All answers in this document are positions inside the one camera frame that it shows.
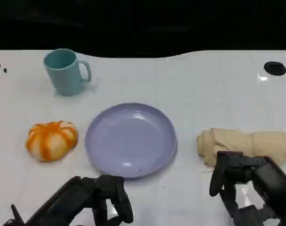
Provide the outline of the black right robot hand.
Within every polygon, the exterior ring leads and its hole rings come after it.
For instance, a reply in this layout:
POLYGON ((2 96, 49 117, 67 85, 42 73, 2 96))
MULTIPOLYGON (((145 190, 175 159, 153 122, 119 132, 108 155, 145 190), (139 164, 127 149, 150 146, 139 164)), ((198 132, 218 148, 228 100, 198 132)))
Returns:
POLYGON ((286 226, 286 174, 270 157, 218 151, 209 194, 220 195, 236 226, 262 226, 270 218, 286 226), (265 202, 261 209, 254 205, 239 208, 236 202, 235 185, 250 181, 265 202))

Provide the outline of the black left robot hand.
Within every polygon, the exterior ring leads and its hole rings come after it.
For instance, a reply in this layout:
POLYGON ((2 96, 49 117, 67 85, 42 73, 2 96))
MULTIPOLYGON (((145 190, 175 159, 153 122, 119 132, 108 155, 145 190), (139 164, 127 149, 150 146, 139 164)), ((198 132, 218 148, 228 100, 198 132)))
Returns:
POLYGON ((68 180, 27 220, 27 226, 68 226, 86 208, 93 212, 95 225, 130 224, 134 215, 124 189, 124 178, 101 175, 75 176, 68 180))

